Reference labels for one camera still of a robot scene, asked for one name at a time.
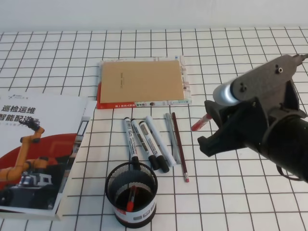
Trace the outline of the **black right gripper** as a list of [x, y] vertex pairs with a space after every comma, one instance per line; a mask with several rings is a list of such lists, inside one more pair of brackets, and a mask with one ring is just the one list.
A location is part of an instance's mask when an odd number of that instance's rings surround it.
[[232, 133], [217, 131], [197, 139], [206, 156], [247, 147], [261, 147], [274, 126], [289, 117], [301, 117], [293, 75], [301, 64], [299, 54], [283, 55], [233, 79], [232, 94], [240, 102], [222, 106], [205, 101], [205, 110], [220, 128], [225, 122]]

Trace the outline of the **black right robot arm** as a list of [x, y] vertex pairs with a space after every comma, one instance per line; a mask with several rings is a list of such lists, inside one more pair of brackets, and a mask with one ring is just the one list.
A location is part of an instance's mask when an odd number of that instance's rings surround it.
[[307, 114], [293, 83], [305, 54], [282, 55], [219, 85], [205, 110], [218, 130], [199, 137], [207, 156], [250, 148], [290, 180], [308, 180]]

